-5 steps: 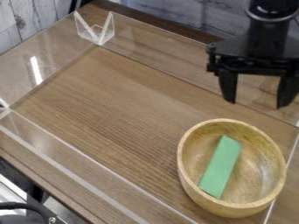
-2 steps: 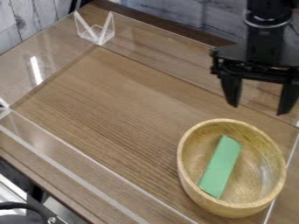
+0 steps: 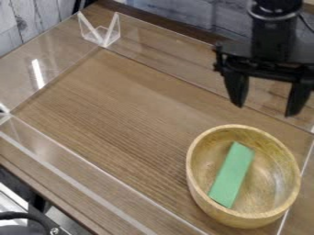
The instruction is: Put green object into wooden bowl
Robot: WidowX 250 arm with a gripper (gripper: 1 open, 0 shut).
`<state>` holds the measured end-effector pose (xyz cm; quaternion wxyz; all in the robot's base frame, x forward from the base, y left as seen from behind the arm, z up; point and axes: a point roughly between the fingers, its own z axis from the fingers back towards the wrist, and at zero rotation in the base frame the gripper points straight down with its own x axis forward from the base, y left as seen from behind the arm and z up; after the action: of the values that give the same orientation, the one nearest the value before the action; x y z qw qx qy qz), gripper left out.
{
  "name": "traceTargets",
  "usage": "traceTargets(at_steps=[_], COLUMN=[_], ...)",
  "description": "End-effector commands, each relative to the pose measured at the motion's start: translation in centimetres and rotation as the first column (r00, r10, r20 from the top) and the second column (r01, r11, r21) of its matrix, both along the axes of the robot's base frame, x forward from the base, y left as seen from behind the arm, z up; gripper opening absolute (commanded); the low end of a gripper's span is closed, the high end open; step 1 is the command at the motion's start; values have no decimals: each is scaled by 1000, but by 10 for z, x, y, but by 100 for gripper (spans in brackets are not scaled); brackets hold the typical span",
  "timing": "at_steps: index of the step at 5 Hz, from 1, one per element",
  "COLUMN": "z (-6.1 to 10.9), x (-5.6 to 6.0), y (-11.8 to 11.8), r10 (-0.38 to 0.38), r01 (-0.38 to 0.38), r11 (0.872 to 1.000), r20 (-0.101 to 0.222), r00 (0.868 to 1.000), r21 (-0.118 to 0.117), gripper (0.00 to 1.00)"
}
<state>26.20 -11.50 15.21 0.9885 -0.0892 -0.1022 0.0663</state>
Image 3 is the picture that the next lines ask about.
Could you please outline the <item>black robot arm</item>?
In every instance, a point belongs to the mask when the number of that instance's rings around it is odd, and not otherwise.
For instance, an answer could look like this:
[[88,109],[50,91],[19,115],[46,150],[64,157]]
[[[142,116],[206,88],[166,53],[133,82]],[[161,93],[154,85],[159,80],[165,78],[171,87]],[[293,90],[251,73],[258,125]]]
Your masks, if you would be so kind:
[[253,20],[247,42],[221,41],[214,69],[221,73],[231,102],[243,106],[251,77],[292,85],[288,117],[302,111],[314,92],[314,46],[297,37],[304,0],[249,0]]

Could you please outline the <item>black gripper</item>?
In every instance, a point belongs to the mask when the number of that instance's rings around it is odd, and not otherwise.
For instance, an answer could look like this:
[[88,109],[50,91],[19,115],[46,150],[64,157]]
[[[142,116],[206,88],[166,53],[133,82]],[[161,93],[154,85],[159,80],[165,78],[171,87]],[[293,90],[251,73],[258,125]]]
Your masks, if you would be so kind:
[[298,115],[314,90],[314,45],[297,40],[284,57],[253,50],[249,43],[223,41],[214,47],[215,71],[225,77],[231,102],[242,107],[247,99],[249,77],[292,83],[286,117]]

